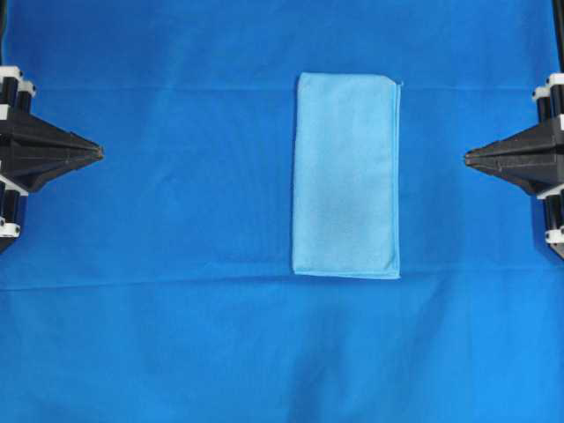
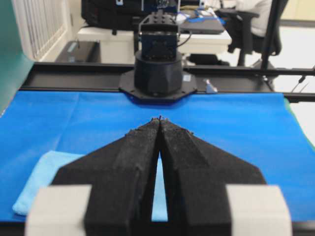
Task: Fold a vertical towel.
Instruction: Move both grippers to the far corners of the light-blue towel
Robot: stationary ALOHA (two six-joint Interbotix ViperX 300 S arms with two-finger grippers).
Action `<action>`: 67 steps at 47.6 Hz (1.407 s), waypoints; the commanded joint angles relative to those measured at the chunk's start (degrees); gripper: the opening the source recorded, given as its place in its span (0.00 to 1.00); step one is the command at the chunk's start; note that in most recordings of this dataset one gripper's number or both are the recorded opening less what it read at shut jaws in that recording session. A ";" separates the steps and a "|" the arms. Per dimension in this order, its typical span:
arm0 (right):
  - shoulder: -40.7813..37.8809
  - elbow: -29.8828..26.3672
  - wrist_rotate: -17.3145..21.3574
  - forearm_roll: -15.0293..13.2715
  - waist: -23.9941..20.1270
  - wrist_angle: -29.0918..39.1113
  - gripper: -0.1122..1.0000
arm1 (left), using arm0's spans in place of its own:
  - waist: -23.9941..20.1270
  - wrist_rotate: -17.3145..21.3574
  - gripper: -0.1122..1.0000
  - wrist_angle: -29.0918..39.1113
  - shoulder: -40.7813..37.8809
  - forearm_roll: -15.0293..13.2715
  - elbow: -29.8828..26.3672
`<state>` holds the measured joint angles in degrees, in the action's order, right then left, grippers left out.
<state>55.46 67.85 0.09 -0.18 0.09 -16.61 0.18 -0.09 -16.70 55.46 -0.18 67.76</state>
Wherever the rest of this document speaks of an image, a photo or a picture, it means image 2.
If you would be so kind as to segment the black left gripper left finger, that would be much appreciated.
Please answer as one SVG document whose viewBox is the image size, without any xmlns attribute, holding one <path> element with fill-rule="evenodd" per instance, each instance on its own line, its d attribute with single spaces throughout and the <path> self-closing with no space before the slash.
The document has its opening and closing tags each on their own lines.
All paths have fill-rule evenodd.
<svg viewBox="0 0 315 236">
<path fill-rule="evenodd" d="M 151 219 L 157 118 L 56 173 L 27 216 L 28 236 L 128 236 Z"/>
</svg>

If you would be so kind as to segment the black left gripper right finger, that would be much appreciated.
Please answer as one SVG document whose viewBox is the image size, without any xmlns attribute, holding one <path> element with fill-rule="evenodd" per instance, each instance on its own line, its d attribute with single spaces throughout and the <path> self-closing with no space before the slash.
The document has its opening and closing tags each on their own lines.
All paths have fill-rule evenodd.
<svg viewBox="0 0 315 236">
<path fill-rule="evenodd" d="M 168 219 L 184 235 L 292 235 L 284 196 L 258 167 L 167 120 L 160 129 Z"/>
</svg>

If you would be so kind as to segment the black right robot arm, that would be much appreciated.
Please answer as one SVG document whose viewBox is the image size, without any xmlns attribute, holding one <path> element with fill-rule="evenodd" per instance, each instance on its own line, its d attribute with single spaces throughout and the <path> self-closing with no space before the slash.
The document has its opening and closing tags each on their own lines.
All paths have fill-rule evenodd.
<svg viewBox="0 0 315 236">
<path fill-rule="evenodd" d="M 141 97 L 194 91 L 178 52 L 179 27 L 162 10 L 139 24 L 142 49 L 121 89 Z M 159 137 L 169 223 L 186 236 L 290 236 L 291 217 L 280 188 L 260 169 L 168 120 Z"/>
</svg>

